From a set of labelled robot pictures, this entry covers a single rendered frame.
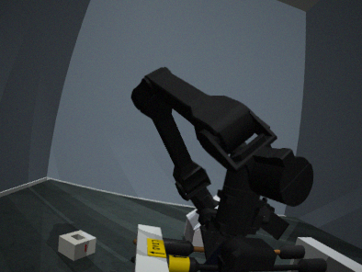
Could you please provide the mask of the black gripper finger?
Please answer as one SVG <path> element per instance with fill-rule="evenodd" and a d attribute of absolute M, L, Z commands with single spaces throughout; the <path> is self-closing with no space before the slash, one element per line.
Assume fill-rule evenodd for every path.
<path fill-rule="evenodd" d="M 218 259 L 218 271 L 219 272 L 250 272 L 252 270 L 239 270 L 239 269 L 232 269 L 225 265 L 224 261 L 221 259 L 221 255 L 217 255 Z"/>
<path fill-rule="evenodd" d="M 200 225 L 200 233 L 202 241 L 204 244 L 204 253 L 206 256 L 206 261 L 209 257 L 216 251 L 216 249 L 227 239 L 224 236 L 221 236 L 220 232 L 207 231 L 207 229 Z"/>

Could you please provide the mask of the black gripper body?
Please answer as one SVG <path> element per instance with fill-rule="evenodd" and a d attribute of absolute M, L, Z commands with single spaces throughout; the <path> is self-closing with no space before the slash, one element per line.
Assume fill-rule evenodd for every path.
<path fill-rule="evenodd" d="M 256 235 L 257 228 L 251 226 L 256 209 L 264 206 L 261 195 L 223 185 L 217 197 L 220 198 L 218 208 L 201 210 L 198 222 L 207 231 L 220 232 L 227 238 L 221 245 L 225 265 L 239 270 L 272 270 L 277 258 L 273 247 L 263 239 L 245 237 Z"/>

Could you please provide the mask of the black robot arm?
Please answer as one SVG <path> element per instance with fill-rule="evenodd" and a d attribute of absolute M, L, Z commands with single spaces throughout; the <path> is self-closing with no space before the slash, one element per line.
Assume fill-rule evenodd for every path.
<path fill-rule="evenodd" d="M 195 128 L 203 149 L 226 169 L 224 186 L 261 195 L 252 228 L 277 240 L 289 223 L 276 215 L 267 198 L 297 207 L 313 184 L 311 164 L 291 149 L 272 148 L 277 135 L 242 102 L 228 96 L 208 96 L 167 67 L 146 74 L 131 94 L 133 105 L 151 118 L 175 167 L 173 176 L 180 196 L 194 203 L 196 213 L 219 206 L 206 189 L 208 173 L 192 161 L 172 115 L 172 109 Z M 246 141 L 256 133 L 256 138 Z M 230 154 L 230 157 L 228 156 Z"/>

